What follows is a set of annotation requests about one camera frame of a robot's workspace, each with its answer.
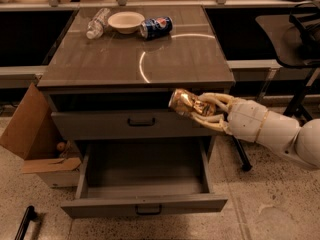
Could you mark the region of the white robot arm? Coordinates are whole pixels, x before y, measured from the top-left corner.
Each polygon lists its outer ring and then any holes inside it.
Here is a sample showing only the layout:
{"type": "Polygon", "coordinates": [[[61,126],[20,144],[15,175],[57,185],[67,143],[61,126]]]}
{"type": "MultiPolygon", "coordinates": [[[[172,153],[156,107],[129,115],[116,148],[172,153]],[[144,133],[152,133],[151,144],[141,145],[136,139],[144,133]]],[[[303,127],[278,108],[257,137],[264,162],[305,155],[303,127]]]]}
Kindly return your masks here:
{"type": "Polygon", "coordinates": [[[202,126],[260,144],[302,168],[320,169],[318,119],[301,126],[296,119],[271,111],[253,100],[218,93],[203,93],[198,99],[217,105],[227,113],[227,120],[221,118],[218,123],[209,116],[193,113],[192,118],[202,126]]]}

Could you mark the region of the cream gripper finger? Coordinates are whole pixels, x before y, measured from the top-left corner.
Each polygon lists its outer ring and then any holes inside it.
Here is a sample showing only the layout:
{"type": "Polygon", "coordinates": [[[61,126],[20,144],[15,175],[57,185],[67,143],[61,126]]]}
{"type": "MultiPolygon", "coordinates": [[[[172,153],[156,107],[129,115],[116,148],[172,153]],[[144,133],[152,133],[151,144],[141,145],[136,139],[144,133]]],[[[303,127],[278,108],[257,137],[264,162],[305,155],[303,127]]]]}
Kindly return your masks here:
{"type": "Polygon", "coordinates": [[[238,102],[234,96],[223,93],[203,93],[199,96],[199,100],[217,106],[226,113],[229,113],[238,102]]]}
{"type": "Polygon", "coordinates": [[[195,112],[192,112],[191,118],[200,125],[210,130],[231,134],[229,124],[224,120],[223,114],[213,116],[201,116],[195,112]]]}

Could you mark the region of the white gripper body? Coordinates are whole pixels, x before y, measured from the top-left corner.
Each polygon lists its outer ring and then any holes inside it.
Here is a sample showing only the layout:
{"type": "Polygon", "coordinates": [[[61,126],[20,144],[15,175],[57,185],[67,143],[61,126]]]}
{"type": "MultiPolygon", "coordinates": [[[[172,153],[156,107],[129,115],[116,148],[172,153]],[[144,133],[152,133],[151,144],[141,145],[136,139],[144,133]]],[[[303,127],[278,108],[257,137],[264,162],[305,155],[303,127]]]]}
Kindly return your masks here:
{"type": "Polygon", "coordinates": [[[237,99],[228,113],[228,128],[237,139],[254,142],[268,109],[252,100],[237,99]]]}

